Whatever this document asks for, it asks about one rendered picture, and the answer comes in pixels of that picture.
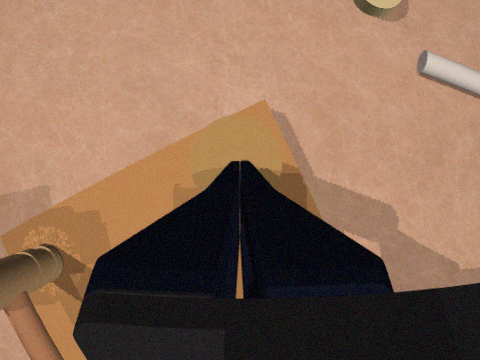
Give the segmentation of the white cylinder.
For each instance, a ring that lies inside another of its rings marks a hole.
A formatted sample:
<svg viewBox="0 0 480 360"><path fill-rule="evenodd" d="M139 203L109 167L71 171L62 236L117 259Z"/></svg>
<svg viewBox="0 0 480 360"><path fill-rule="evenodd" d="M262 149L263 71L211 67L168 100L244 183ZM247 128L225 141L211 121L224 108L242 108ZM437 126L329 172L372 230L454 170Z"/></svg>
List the white cylinder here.
<svg viewBox="0 0 480 360"><path fill-rule="evenodd" d="M480 96L480 72L424 50L418 60L419 73Z"/></svg>

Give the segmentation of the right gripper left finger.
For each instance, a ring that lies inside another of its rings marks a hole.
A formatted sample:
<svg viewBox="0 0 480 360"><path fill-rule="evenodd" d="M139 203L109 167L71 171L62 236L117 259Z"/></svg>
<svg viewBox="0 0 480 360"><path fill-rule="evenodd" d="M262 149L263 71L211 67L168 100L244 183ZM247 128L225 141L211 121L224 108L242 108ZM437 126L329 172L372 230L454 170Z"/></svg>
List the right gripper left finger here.
<svg viewBox="0 0 480 360"><path fill-rule="evenodd" d="M232 161L204 191L100 256L85 295L108 288L236 298L239 243L240 161Z"/></svg>

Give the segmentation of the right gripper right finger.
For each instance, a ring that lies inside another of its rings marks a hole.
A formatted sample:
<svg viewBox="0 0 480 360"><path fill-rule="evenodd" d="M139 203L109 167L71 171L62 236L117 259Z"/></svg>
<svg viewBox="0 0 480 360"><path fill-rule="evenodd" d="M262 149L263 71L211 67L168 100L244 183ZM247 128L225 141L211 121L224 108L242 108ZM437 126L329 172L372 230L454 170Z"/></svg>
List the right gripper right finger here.
<svg viewBox="0 0 480 360"><path fill-rule="evenodd" d="M250 161L240 162L240 248L243 298L394 292L382 258L275 190Z"/></svg>

